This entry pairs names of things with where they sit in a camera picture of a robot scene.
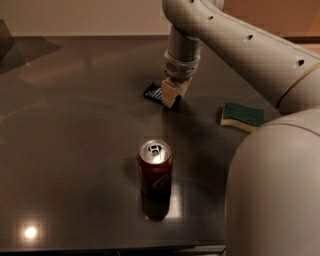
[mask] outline green sponge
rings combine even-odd
[[[253,132],[264,123],[263,109],[250,108],[236,103],[226,103],[223,108],[220,124]]]

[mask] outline red soda can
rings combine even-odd
[[[142,192],[153,200],[168,200],[173,165],[169,145],[162,140],[149,140],[141,146],[137,160]]]

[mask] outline table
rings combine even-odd
[[[166,37],[15,38],[0,65],[0,252],[224,248],[227,171],[248,134],[221,127],[221,107],[279,114],[206,46],[174,109],[145,99],[166,47]],[[174,155],[170,205],[140,192],[136,156],[149,139]]]

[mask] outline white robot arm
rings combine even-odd
[[[162,1],[173,25],[165,53],[169,77],[179,83],[192,77],[203,42],[280,112],[320,105],[320,56],[223,13],[215,2]]]
[[[162,4],[172,23],[165,105],[184,95],[204,43],[280,112],[294,113],[250,134],[233,157],[227,255],[319,255],[320,56],[224,14],[223,0]]]

